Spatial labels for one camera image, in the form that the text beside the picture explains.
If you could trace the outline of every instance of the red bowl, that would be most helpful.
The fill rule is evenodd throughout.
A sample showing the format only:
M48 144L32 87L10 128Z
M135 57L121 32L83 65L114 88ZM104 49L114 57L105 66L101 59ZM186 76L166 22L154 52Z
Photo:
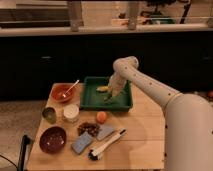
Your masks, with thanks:
M59 103L63 103L63 102L67 102L71 100L76 90L75 87L73 87L70 91L66 93L66 97L62 96L63 93L65 93L70 88L70 86L71 85L68 85L68 84L57 85L52 90L52 93L51 93L52 98Z
M66 132L63 128L51 127L41 135L39 146L43 152L55 154L65 146L66 139Z

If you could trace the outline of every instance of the dark cabinet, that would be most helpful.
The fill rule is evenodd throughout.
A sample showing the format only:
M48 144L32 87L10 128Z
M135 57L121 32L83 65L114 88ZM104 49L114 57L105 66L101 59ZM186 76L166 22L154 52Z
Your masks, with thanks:
M110 76L134 55L139 70L178 90L213 88L212 32L0 37L0 99L47 98L55 82Z

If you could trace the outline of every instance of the floor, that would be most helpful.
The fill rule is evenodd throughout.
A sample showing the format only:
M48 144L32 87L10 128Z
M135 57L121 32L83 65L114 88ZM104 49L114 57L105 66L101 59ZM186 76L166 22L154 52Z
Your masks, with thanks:
M34 139L46 100L0 102L0 154L18 163L21 138ZM16 171L0 158L0 171Z

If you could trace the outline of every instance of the egg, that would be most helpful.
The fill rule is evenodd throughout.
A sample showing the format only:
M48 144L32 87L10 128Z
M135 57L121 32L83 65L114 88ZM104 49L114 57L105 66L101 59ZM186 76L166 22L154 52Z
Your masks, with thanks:
M107 114L104 111L97 112L96 120L98 123L103 124L107 120Z

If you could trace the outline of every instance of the orange bowl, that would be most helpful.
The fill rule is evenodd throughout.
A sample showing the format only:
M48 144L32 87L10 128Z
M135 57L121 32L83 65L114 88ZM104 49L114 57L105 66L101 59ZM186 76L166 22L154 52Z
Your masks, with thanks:
M52 93L51 93L52 98L59 103L64 103L71 100L76 90L75 87L73 87L70 91L66 93L66 97L62 96L63 93L65 93L70 88L70 86L71 85L68 85L68 84L57 85L52 90Z

